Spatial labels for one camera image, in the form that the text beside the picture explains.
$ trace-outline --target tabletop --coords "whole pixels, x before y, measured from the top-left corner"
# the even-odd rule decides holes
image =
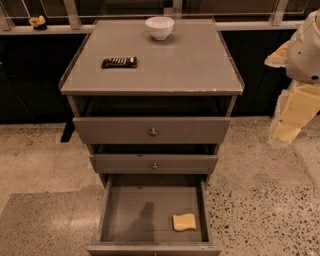
[[[68,75],[65,95],[240,95],[243,82],[210,19],[175,20],[154,40],[144,20],[99,20]],[[107,57],[137,56],[138,67],[102,69]]]

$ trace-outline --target open drawer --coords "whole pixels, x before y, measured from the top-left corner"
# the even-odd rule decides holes
[[[173,215],[193,213],[196,230],[176,232]],[[216,256],[200,175],[109,175],[91,255]]]

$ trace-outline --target drawer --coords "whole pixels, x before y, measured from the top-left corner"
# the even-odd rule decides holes
[[[97,173],[211,174],[217,156],[201,155],[91,155]]]
[[[193,213],[196,230],[175,232],[172,216]],[[217,256],[199,175],[109,175],[91,255]]]
[[[220,144],[228,117],[75,117],[86,144]]]

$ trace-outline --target yellow object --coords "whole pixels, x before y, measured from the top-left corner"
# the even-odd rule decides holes
[[[30,17],[29,23],[32,27],[38,27],[46,23],[45,18],[40,15],[39,17]]]
[[[290,143],[320,111],[320,85],[304,84],[293,89],[280,115],[273,138]]]
[[[194,214],[173,215],[173,229],[175,231],[196,230],[196,219]]]

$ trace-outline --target black cabinet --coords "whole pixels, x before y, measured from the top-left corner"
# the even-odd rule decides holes
[[[85,35],[0,37],[0,122],[65,122],[58,84]]]
[[[224,31],[222,35],[245,83],[234,116],[273,115],[278,96],[290,84],[284,68],[270,68],[264,60],[291,38],[294,30]]]

